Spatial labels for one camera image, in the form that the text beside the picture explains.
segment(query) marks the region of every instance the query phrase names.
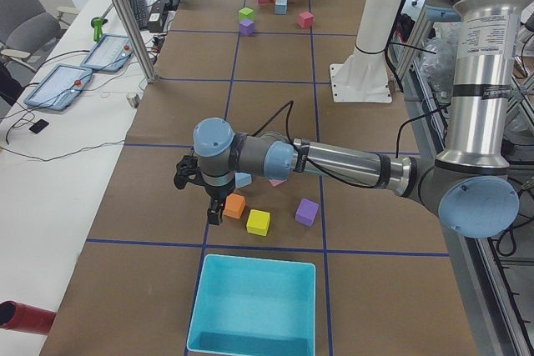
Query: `green cube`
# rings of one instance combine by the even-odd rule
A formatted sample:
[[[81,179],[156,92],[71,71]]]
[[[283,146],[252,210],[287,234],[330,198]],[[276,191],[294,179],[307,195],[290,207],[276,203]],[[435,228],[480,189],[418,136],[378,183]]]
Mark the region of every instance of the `green cube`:
[[[239,10],[239,20],[242,21],[246,18],[254,21],[254,10],[252,10],[251,8],[242,8],[241,10]]]

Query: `red cylinder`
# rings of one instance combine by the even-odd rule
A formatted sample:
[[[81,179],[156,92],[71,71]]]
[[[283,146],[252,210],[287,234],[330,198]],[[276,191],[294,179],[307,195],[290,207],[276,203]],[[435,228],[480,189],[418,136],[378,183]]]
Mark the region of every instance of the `red cylinder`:
[[[24,303],[12,300],[0,303],[0,328],[48,335],[55,317],[55,312]]]

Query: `white desk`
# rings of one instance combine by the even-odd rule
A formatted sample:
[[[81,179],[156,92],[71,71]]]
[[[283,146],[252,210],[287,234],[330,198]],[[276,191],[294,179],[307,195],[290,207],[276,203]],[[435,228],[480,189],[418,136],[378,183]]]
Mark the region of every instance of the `white desk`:
[[[111,0],[90,0],[50,56],[89,50],[94,44],[89,22],[110,3]],[[107,19],[105,33],[124,33],[114,10]],[[143,32],[145,42],[152,35]],[[85,54],[54,60],[33,81],[44,78],[56,63],[79,65]],[[94,74],[87,89],[96,88],[113,76]],[[38,135],[31,133],[28,126],[11,131],[8,148],[50,158],[124,139],[135,115],[126,93],[141,93],[139,84],[143,79],[141,68],[135,63],[121,78],[98,91],[82,93],[63,113],[35,112],[37,119],[44,118],[50,125]],[[31,90],[28,88],[19,100]],[[15,105],[8,115],[18,110],[21,108]],[[7,146],[6,131],[19,117],[0,124],[3,147]],[[0,302],[16,300],[58,309],[121,148],[108,146],[48,163],[0,151]],[[0,329],[0,356],[37,355],[44,339]]]

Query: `yellow cube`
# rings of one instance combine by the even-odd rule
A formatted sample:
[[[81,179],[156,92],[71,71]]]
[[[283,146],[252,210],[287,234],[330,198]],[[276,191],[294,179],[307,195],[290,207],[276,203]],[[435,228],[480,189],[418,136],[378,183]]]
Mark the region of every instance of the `yellow cube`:
[[[267,236],[269,231],[270,213],[261,210],[250,210],[249,219],[247,220],[247,232],[255,235]]]

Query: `tablet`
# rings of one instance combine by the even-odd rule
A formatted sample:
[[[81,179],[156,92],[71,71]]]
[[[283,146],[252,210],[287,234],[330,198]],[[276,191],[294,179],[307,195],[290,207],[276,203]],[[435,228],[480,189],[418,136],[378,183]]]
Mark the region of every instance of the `tablet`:
[[[116,73],[132,55],[132,44],[128,37],[105,33],[80,64],[94,72]]]
[[[90,68],[58,64],[24,102],[35,108],[63,110],[83,91],[92,76]]]

